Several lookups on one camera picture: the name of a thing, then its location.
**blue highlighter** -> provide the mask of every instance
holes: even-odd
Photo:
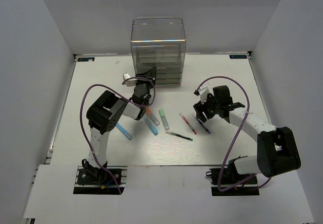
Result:
[[[123,135],[125,135],[126,138],[128,138],[128,140],[132,139],[132,136],[119,123],[117,123],[116,127]]]
[[[144,120],[147,124],[147,126],[149,127],[149,129],[151,130],[151,132],[157,136],[158,135],[158,131],[156,129],[156,127],[152,124],[152,122],[149,120],[149,118],[147,116],[144,116]]]

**pen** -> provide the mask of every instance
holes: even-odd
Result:
[[[146,114],[152,120],[152,122],[154,122],[156,126],[160,124],[159,120],[156,118],[156,116],[151,112],[151,110],[148,107],[146,107]]]
[[[203,122],[201,122],[201,120],[199,118],[197,118],[193,113],[192,116],[200,123],[200,125],[210,134],[211,132],[208,130],[208,128],[205,127],[205,125],[203,124]]]
[[[177,137],[180,137],[180,138],[183,138],[183,139],[189,140],[189,141],[193,141],[193,139],[192,139],[192,138],[185,137],[185,136],[183,136],[183,135],[181,135],[181,134],[177,134],[177,133],[175,133],[175,132],[165,131],[165,133],[166,133],[166,134],[168,134],[168,135],[171,135],[171,136],[177,136]]]
[[[192,125],[188,122],[188,120],[185,118],[185,116],[179,112],[178,113],[180,115],[180,117],[186,122],[186,124],[190,127],[190,129],[194,132],[194,134],[197,134],[197,132],[194,130],[194,128],[192,127]]]
[[[163,123],[164,129],[169,130],[170,126],[168,125],[168,122],[167,122],[167,119],[166,119],[166,116],[165,116],[165,113],[164,113],[163,109],[160,109],[158,111],[158,113],[159,113],[159,116],[161,118],[161,122]]]
[[[158,131],[156,129],[156,127],[153,126],[153,124],[151,123],[151,121],[148,119],[148,117],[144,116],[144,120],[147,124],[147,126],[149,127],[149,129],[151,130],[151,132],[157,136],[158,135]]]
[[[119,123],[117,123],[116,127],[123,135],[125,135],[126,138],[128,138],[128,140],[132,139],[132,136]]]

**white wall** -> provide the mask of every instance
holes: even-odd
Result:
[[[0,218],[20,223],[73,56],[43,0],[0,0]]]
[[[44,0],[72,53],[130,53],[132,20],[184,19],[188,52],[253,50],[279,0]]]
[[[323,0],[281,0],[252,63],[272,122],[294,132],[315,223],[323,223],[322,49]]]

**white table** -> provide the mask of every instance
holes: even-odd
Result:
[[[194,88],[205,78],[225,75],[246,89],[251,111],[266,119],[248,60],[230,60],[228,55],[187,55],[181,87],[157,87],[151,109],[163,108],[171,130],[192,137],[193,142],[172,137],[158,126],[154,136],[143,121],[122,117],[120,124],[133,136],[128,141],[117,129],[110,135],[109,165],[128,165],[127,183],[121,196],[73,195],[77,166],[88,154],[78,114],[85,90],[94,83],[108,85],[130,97],[132,88],[121,85],[122,74],[133,74],[130,56],[96,57],[78,62],[62,121],[55,139],[50,165],[39,167],[27,204],[25,218],[35,223],[306,223],[313,221],[295,171],[276,176],[260,196],[212,197],[207,166],[221,164],[237,128],[214,117],[207,134],[189,115],[199,98]],[[228,85],[234,101],[245,104],[241,90],[227,80],[212,80],[210,89]],[[85,109],[103,89],[93,89]],[[183,112],[198,134],[194,135],[178,116]],[[254,155],[256,144],[242,133],[229,157]],[[259,182],[265,181],[262,175]]]
[[[55,139],[55,148],[51,162],[53,164],[77,163],[88,155],[88,145],[82,135],[79,123],[80,103],[86,89],[95,83],[112,87],[125,97],[130,97],[133,87],[121,85],[122,75],[128,72],[134,76],[131,56],[96,57],[93,62],[77,62],[70,91],[66,101],[59,131]],[[182,85],[157,86],[156,100],[150,108],[159,118],[158,110],[164,109],[170,130],[193,138],[193,142],[165,134],[163,125],[154,136],[144,121],[135,121],[121,117],[119,123],[132,135],[126,139],[118,129],[110,134],[107,159],[109,165],[190,165],[222,164],[237,127],[225,120],[214,117],[206,122],[210,129],[208,134],[190,115],[193,105],[199,101],[193,91],[204,79],[225,75],[237,80],[246,89],[250,110],[266,120],[266,114],[259,96],[256,82],[247,59],[231,60],[228,55],[187,55],[185,58]],[[206,83],[212,88],[228,85],[234,102],[246,104],[241,89],[229,80],[213,79]],[[87,109],[104,92],[103,88],[93,88],[85,102],[83,121],[89,135]],[[182,112],[197,130],[197,135],[188,128],[178,115]],[[245,133],[241,133],[230,158],[240,155],[255,155],[256,144]]]

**clear plastic box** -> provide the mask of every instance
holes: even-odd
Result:
[[[157,67],[156,84],[181,84],[186,52],[183,20],[140,17],[132,23],[131,53],[135,72]]]

